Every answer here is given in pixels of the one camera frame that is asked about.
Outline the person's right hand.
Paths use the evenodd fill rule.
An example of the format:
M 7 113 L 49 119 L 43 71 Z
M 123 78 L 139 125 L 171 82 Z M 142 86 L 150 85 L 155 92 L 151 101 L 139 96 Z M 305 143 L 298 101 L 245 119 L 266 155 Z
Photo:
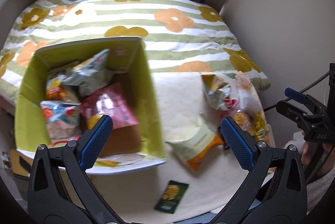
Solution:
M 309 148 L 311 147 L 311 143 L 310 142 L 305 142 L 302 148 L 302 155 L 301 155 L 301 162 L 303 164 L 309 164 L 312 156 L 310 153 Z M 325 166 L 334 166 L 334 145 L 331 144 L 323 144 L 323 149 L 325 150 L 325 152 L 330 153 L 330 156 L 328 157 L 328 159 L 325 162 Z

